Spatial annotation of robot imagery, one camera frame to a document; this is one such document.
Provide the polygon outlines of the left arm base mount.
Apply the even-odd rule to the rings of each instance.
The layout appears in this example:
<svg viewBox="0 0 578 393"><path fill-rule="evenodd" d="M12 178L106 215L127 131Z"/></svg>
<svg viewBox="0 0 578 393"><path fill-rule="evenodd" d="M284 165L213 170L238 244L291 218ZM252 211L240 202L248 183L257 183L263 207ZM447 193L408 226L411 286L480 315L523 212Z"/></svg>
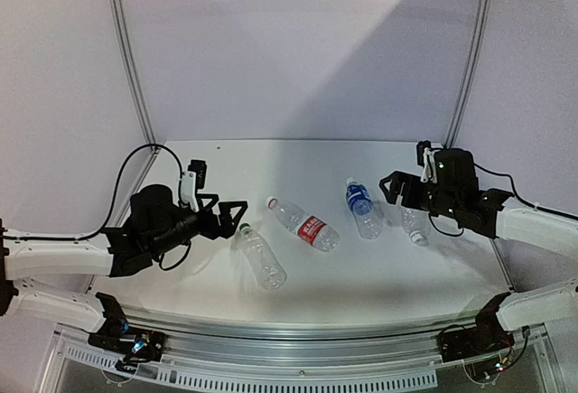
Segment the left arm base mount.
<svg viewBox="0 0 578 393"><path fill-rule="evenodd" d="M136 373L140 364L161 361L165 333L132 326L114 296L96 293L96 298L103 306L105 321L89 334L90 346L119 354L115 369L124 373Z"/></svg>

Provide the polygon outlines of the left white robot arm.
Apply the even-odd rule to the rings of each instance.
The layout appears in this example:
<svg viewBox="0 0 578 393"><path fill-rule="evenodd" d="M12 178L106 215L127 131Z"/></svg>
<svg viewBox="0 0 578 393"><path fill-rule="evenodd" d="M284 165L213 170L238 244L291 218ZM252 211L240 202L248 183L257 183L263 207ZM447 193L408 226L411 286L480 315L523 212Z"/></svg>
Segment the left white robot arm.
<svg viewBox="0 0 578 393"><path fill-rule="evenodd" d="M198 236L231 238L247 211L246 201L221 201L200 195L207 204L177 205L172 190L161 184L144 187L130 199L130 214L119 228L103 228L93 236L40 237L1 232L1 313L34 316L98 332L114 351L127 351L134 332L112 295L77 295L51 285L35 284L36 276L91 275L119 278L162 262L179 246Z"/></svg>

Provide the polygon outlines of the red label water bottle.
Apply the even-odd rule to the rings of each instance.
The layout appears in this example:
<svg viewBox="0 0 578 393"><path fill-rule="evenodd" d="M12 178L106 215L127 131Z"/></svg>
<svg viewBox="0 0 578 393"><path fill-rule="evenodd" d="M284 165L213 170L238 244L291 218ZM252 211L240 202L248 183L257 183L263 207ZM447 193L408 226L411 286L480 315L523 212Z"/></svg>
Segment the red label water bottle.
<svg viewBox="0 0 578 393"><path fill-rule="evenodd" d="M266 207L284 228L321 252L333 251L340 242L334 228L291 202L269 196Z"/></svg>

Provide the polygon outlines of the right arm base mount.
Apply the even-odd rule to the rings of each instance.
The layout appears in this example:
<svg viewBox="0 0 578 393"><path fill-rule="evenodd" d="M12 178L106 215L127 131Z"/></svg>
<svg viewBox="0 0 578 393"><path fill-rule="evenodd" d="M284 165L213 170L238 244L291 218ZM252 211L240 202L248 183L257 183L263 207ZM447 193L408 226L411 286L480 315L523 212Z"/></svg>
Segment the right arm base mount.
<svg viewBox="0 0 578 393"><path fill-rule="evenodd" d="M443 362L466 361L492 352L498 353L490 360L463 364L465 375L474 383L495 381L501 373L514 366L527 349L530 337L528 326L522 328L523 347L516 351L514 334L499 324L498 310L508 296L511 293L494 296L475 316L473 326L451 324L437 334L436 343Z"/></svg>

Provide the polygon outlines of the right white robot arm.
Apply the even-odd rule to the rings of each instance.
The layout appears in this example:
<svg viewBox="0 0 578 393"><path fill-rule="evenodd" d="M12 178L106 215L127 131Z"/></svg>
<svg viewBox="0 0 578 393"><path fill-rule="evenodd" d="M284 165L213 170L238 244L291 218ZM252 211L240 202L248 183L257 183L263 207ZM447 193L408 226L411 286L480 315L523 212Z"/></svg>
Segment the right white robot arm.
<svg viewBox="0 0 578 393"><path fill-rule="evenodd" d="M516 241L577 259L576 216L549 210L523 200L515 189L479 186L480 169L473 155L460 148L434 148L428 141L416 146L422 173L394 171L379 188L390 204L443 216L458 228L489 239ZM568 279L523 293L493 297L479 311L467 334L467 345L485 353L500 341L502 332L577 315L577 281Z"/></svg>

